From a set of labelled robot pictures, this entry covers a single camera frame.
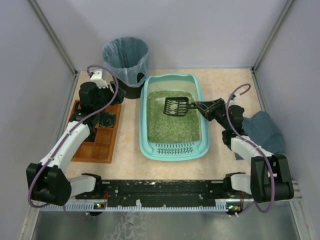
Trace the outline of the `black litter scoop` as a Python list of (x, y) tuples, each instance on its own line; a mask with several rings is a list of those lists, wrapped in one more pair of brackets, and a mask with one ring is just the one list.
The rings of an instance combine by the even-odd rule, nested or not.
[(190, 109), (196, 109), (194, 102), (189, 103), (186, 96), (166, 97), (163, 113), (172, 117), (184, 117)]

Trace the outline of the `litter clump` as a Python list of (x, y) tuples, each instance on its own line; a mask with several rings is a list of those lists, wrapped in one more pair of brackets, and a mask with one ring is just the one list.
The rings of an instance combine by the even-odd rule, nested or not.
[(172, 104), (169, 106), (169, 112), (173, 114), (177, 110), (177, 108), (178, 108), (177, 104)]

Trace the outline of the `teal litter box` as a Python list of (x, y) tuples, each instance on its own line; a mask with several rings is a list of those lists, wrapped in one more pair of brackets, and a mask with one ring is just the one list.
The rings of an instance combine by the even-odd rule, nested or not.
[(203, 157), (210, 148), (208, 121), (196, 109), (175, 116), (178, 100), (165, 114), (166, 98), (186, 97), (203, 101), (199, 81), (193, 74), (163, 74), (147, 78), (140, 94), (139, 146), (142, 154), (165, 162)]

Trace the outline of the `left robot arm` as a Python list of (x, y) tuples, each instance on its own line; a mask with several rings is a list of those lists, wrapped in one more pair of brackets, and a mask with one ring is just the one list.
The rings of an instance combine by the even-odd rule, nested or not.
[(98, 175), (83, 173), (67, 178), (65, 172), (81, 144), (93, 135), (100, 113), (116, 104), (118, 95), (117, 79), (101, 86), (95, 81), (81, 84), (79, 101), (64, 133), (39, 163), (30, 163), (26, 168), (27, 200), (31, 207), (64, 206), (71, 197), (93, 192), (99, 187), (101, 178)]

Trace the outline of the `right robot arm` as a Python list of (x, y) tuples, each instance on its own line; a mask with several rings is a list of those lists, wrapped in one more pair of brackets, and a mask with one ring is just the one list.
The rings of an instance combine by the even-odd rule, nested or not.
[(223, 127), (222, 141), (250, 165), (250, 174), (231, 173), (227, 176), (231, 189), (245, 192), (257, 203), (271, 200), (289, 200), (294, 197), (294, 186), (287, 158), (254, 143), (245, 132), (242, 122), (244, 108), (227, 106), (222, 98), (213, 101), (195, 101), (196, 109), (207, 120), (215, 120)]

